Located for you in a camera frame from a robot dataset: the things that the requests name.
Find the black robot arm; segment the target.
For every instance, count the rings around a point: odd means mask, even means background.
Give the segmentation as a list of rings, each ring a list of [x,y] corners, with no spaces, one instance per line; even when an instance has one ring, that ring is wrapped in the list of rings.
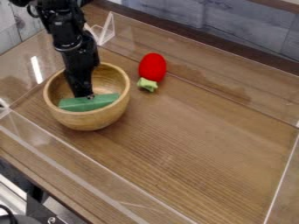
[[[76,0],[9,0],[41,20],[64,62],[64,76],[76,97],[92,99],[92,73],[99,66],[96,40],[84,29],[87,20]]]

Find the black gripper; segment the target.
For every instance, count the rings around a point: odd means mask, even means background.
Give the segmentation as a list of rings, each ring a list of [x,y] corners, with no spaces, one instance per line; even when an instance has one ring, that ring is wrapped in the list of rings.
[[[93,97],[91,74],[99,65],[96,41],[88,31],[67,31],[57,35],[57,52],[64,62],[64,73],[76,98]]]

